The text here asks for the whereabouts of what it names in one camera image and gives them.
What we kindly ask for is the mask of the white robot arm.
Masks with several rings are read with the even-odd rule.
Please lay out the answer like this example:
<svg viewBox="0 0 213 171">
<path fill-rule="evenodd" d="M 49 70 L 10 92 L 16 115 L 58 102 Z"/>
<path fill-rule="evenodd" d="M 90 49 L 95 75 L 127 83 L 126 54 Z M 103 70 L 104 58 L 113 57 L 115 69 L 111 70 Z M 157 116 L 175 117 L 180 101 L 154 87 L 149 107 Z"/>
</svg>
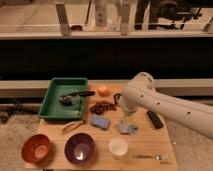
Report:
<svg viewBox="0 0 213 171">
<path fill-rule="evenodd" d="M 138 73 L 123 86 L 119 104 L 127 114 L 143 107 L 213 139 L 213 106 L 157 92 L 147 72 Z"/>
</svg>

